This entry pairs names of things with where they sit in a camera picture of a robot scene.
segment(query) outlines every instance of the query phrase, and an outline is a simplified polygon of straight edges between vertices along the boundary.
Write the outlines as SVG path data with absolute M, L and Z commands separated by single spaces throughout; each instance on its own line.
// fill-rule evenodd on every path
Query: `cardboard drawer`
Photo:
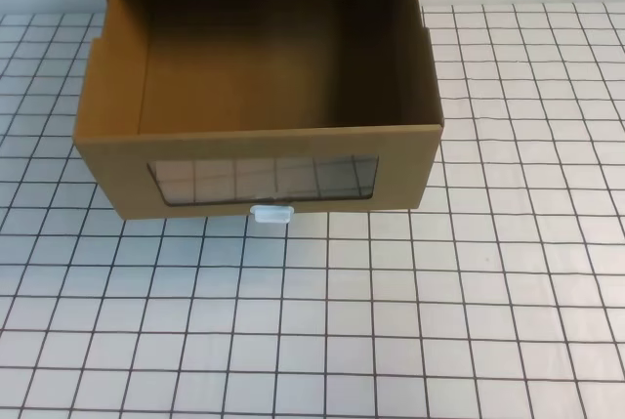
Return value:
M 442 126 L 418 0 L 108 0 L 74 141 L 124 218 L 374 210 Z

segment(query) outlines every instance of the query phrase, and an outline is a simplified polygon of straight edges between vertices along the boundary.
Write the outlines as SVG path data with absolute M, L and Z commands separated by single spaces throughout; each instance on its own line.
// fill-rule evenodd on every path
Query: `white plastic handle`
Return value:
M 259 224 L 288 224 L 295 209 L 291 206 L 256 205 L 250 209 Z

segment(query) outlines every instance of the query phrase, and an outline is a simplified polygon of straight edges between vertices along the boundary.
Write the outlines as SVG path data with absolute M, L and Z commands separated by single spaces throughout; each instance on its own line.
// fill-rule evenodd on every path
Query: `open box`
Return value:
M 108 0 L 74 141 L 124 218 L 399 209 L 442 126 L 418 0 Z

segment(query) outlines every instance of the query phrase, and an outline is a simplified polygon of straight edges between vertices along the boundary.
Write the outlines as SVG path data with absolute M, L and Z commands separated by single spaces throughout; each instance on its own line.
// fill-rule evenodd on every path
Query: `white surface with black grid lines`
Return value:
M 0 16 L 0 418 L 625 417 L 625 4 L 425 8 L 418 211 L 122 222 L 103 16 Z

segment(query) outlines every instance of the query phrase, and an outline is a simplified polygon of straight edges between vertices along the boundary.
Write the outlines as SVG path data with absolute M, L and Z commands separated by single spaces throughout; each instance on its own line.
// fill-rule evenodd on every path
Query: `transparent window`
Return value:
M 367 199 L 378 157 L 157 160 L 148 164 L 170 205 Z

